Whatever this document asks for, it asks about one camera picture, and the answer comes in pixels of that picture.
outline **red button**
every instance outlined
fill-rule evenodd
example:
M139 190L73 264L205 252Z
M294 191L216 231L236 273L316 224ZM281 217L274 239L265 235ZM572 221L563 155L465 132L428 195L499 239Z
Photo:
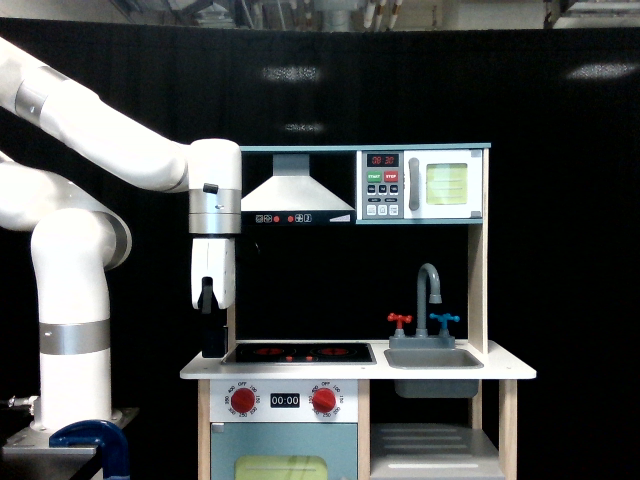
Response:
M388 170L384 172L384 181L385 182L398 182L398 171L397 170Z

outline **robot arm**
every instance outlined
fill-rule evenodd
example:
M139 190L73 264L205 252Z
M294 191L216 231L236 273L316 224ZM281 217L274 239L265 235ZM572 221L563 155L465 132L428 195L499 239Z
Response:
M132 185L163 192L189 190L193 306L198 308L200 301L208 305L207 294L215 296L221 309L233 304L233 236L240 233L242 186L235 143L172 142L2 38L0 104Z
M55 173L0 152L0 227L33 231L38 285L40 431L111 418L109 293L131 233L120 217Z

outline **blue faucet handle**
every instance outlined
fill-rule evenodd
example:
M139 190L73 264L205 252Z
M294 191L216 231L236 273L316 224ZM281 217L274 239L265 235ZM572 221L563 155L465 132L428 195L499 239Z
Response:
M460 317L457 315L451 315L450 313L445 313L444 315L436 315L432 313L429 315L429 318L438 320L440 322L440 328L443 330L447 330L447 322L459 322Z

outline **red faucet handle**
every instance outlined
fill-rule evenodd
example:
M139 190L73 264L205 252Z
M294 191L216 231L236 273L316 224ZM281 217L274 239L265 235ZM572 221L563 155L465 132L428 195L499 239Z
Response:
M402 330L402 324L411 323L413 317L411 315L396 315L395 313L390 313L387 320L390 322L396 322L396 329Z

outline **wooden post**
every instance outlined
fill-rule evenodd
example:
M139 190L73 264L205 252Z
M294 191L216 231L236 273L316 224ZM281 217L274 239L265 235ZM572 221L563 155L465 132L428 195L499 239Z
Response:
M358 480L371 477L371 382L358 380Z
M480 353L489 350L487 283L489 254L489 150L482 156L482 224L469 225L469 343Z
M479 383L478 394L469 399L469 426L474 430L482 430L482 380Z
M209 380L198 380L198 480L211 480L211 424Z
M227 349L236 348L236 304L227 308Z
M500 468L516 480L518 467L518 381L500 380Z

